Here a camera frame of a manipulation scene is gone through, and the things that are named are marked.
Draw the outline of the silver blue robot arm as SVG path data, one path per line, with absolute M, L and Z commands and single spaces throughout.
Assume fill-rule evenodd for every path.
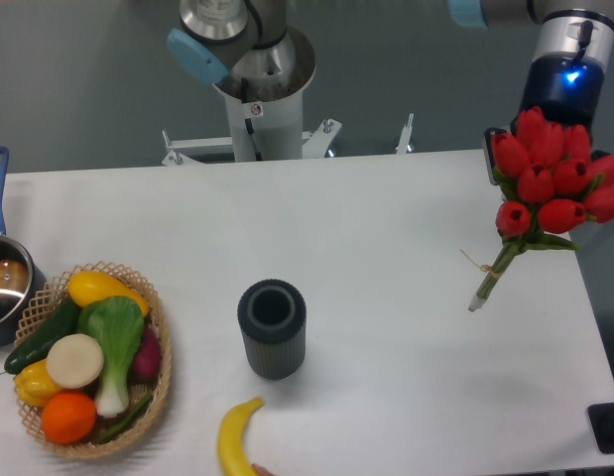
M 564 126 L 592 128 L 614 45 L 614 1 L 450 1 L 466 28 L 532 22 L 540 33 L 520 111 L 539 106 Z

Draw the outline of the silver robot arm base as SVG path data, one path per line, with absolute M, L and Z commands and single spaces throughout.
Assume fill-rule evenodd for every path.
M 303 131 L 303 94 L 315 72 L 308 38 L 287 23 L 284 1 L 183 1 L 167 46 L 177 64 L 223 97 L 230 135 L 253 119 L 264 130 Z

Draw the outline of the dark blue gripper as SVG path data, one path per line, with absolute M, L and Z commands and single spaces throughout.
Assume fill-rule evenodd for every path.
M 591 62 L 575 64 L 571 58 L 559 56 L 536 59 L 527 76 L 519 111 L 540 107 L 549 121 L 566 126 L 582 125 L 590 130 L 604 76 L 602 68 Z M 488 178 L 494 186 L 498 182 L 494 178 L 493 138 L 506 132 L 506 129 L 490 127 L 483 133 L 482 150 Z M 591 152 L 590 161 L 599 162 L 609 156 L 609 152 L 596 149 Z

